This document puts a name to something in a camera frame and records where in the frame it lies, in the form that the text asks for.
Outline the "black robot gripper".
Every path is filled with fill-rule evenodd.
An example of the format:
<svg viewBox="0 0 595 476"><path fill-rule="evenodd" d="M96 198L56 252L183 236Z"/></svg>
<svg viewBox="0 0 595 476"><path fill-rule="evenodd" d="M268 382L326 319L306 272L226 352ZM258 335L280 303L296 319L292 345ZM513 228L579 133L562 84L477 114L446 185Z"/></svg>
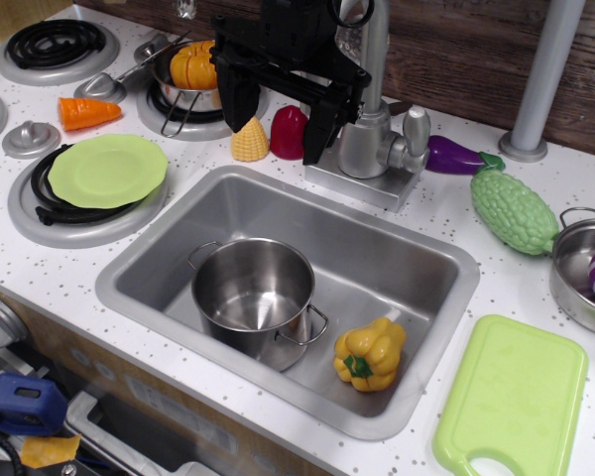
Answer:
<svg viewBox="0 0 595 476"><path fill-rule="evenodd" d="M337 47L340 28L358 29L370 20L342 19L339 1L263 1L259 17L216 15L211 62L223 116L239 132L256 114L265 86L310 107L303 131L303 164L316 164L339 130L354 123L370 74Z"/></svg>

